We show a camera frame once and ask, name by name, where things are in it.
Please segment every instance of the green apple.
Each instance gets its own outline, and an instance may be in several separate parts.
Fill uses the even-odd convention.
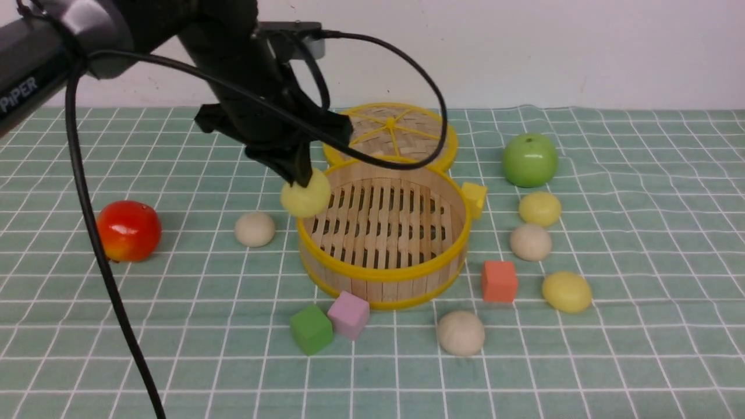
[[[545,185],[557,172],[559,155],[547,136],[524,133],[504,148],[502,170],[508,182],[521,188]]]

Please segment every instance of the yellow bun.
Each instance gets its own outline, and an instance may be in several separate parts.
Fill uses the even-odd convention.
[[[307,188],[297,183],[291,186],[285,182],[279,201],[293,217],[307,218],[321,213],[329,205],[330,198],[329,179],[321,170],[313,168],[311,181]]]
[[[561,201],[549,192],[533,192],[520,200],[518,211],[522,221],[548,227],[559,221]]]
[[[558,271],[543,280],[543,298],[553,308],[578,313],[592,304],[592,290],[585,278],[569,271]]]

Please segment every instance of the beige dough ball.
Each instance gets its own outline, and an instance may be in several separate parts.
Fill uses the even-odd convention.
[[[510,247],[515,256],[537,262],[551,253],[551,235],[536,224],[523,224],[510,235]]]
[[[274,232],[274,220],[265,212],[249,212],[235,222],[235,239],[247,248],[268,244]]]
[[[454,356],[476,355],[485,340],[484,324],[471,312],[450,312],[437,325],[437,341],[445,352]]]

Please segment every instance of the yellow cube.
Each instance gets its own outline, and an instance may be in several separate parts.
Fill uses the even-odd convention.
[[[473,219],[481,218],[481,212],[484,211],[484,201],[486,200],[486,186],[477,185],[476,183],[463,182],[460,187],[463,195],[471,206],[471,215]]]

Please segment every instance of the white wall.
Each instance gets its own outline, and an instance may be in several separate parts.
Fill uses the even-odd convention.
[[[449,107],[745,108],[744,0],[259,3],[263,20],[319,20],[397,45],[430,72]],[[15,13],[11,0],[0,1],[0,22]],[[334,106],[436,105],[399,58],[374,45],[329,42],[320,65]],[[156,53],[190,62],[177,42]],[[80,103],[89,106],[213,99],[201,81],[148,64],[116,81],[86,80],[81,88]],[[309,91],[315,96],[314,87]],[[60,97],[51,103],[61,104]]]

